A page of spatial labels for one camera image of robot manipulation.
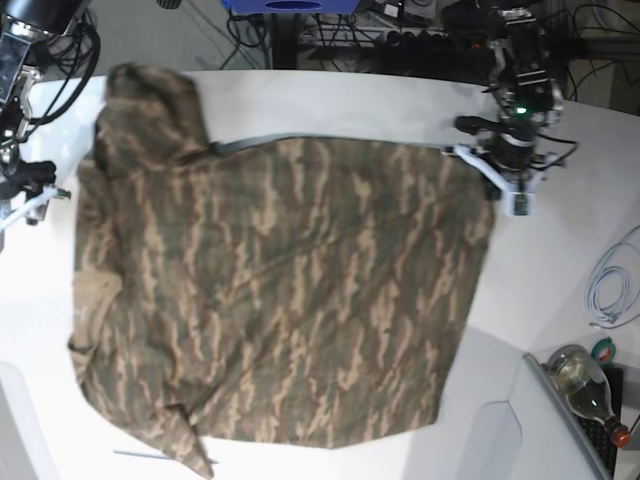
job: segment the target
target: camouflage shirt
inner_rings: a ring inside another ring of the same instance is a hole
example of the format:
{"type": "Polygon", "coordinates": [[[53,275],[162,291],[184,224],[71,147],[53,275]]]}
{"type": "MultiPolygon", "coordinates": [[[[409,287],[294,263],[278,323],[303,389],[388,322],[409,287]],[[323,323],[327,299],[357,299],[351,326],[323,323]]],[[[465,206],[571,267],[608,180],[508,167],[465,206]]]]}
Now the camouflage shirt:
{"type": "Polygon", "coordinates": [[[87,400],[212,472],[198,436],[342,447],[433,423],[493,225],[435,149],[295,138],[211,152],[186,78],[122,66],[79,167],[87,400]]]}

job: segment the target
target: floor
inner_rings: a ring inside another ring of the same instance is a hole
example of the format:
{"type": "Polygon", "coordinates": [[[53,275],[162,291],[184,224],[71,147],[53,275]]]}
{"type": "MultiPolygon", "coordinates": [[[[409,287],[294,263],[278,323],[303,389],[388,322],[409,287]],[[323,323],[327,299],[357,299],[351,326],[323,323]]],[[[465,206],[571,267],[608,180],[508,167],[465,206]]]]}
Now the floor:
{"type": "MultiPolygon", "coordinates": [[[[184,0],[173,11],[163,10],[154,0],[93,0],[91,8],[103,42],[99,75],[134,61],[182,71],[217,70],[235,45],[219,0],[184,0]]],[[[262,64],[258,51],[246,53],[256,65],[262,64]]],[[[237,55],[227,68],[251,65],[237,55]]]]}
{"type": "MultiPolygon", "coordinates": [[[[557,4],[559,0],[547,0],[557,4]]],[[[438,2],[450,3],[448,0],[438,2]]],[[[580,0],[566,0],[572,9],[580,0]]],[[[608,0],[606,5],[616,8],[629,20],[640,24],[640,3],[628,0],[608,0]]],[[[227,13],[219,0],[184,0],[178,10],[163,10],[153,0],[93,0],[92,9],[98,17],[98,31],[103,49],[97,73],[106,74],[113,65],[123,62],[142,62],[162,65],[182,71],[216,70],[234,48],[226,31],[227,13]]],[[[585,9],[578,22],[597,26],[585,9]]],[[[611,17],[612,27],[628,29],[622,21],[611,17]]],[[[603,35],[589,31],[587,34],[603,35]]],[[[264,60],[257,49],[241,50],[228,64],[228,69],[263,68],[264,60]]],[[[595,62],[598,67],[607,62],[595,62]]],[[[628,62],[632,79],[640,78],[640,62],[628,62]]],[[[572,64],[572,72],[579,81],[591,65],[586,61],[572,64]]],[[[578,101],[588,105],[612,108],[637,114],[640,109],[640,82],[630,86],[620,66],[605,68],[589,76],[580,86],[578,101]]]]}

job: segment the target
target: glass bottle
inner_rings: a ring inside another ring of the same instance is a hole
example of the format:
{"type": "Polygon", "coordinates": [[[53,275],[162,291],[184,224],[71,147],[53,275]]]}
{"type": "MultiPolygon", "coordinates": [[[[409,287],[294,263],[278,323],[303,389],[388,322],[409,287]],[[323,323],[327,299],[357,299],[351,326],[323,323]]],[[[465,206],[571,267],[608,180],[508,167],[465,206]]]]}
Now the glass bottle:
{"type": "Polygon", "coordinates": [[[554,353],[547,369],[571,411],[579,417],[600,423],[618,448],[631,435],[611,409],[611,388],[598,362],[580,345],[568,345],[554,353]]]}

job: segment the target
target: metal bracket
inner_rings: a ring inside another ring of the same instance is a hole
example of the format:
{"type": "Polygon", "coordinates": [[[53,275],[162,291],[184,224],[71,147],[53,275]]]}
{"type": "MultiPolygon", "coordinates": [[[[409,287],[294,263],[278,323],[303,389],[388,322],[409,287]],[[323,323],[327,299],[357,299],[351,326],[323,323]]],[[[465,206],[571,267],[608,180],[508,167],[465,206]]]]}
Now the metal bracket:
{"type": "Polygon", "coordinates": [[[31,211],[37,210],[40,206],[45,205],[52,198],[71,198],[71,193],[53,185],[47,185],[40,195],[33,197],[31,200],[27,200],[4,218],[0,218],[0,233],[3,233],[7,228],[22,217],[25,217],[31,211]]]}
{"type": "MultiPolygon", "coordinates": [[[[456,145],[453,147],[453,154],[482,173],[502,192],[502,212],[505,215],[509,217],[527,217],[533,214],[536,189],[545,178],[544,171],[534,171],[529,181],[525,184],[525,188],[522,189],[519,185],[506,179],[485,160],[475,155],[471,147],[456,145]]],[[[547,154],[544,166],[552,164],[557,158],[558,156],[555,153],[547,154]]]]}

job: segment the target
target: blue object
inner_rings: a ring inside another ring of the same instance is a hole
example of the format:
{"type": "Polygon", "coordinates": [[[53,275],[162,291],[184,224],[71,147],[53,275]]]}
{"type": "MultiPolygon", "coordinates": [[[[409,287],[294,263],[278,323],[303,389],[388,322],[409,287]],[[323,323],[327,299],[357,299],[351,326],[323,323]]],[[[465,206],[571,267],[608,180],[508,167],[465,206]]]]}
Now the blue object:
{"type": "Polygon", "coordinates": [[[222,0],[235,13],[353,13],[360,0],[222,0]]]}

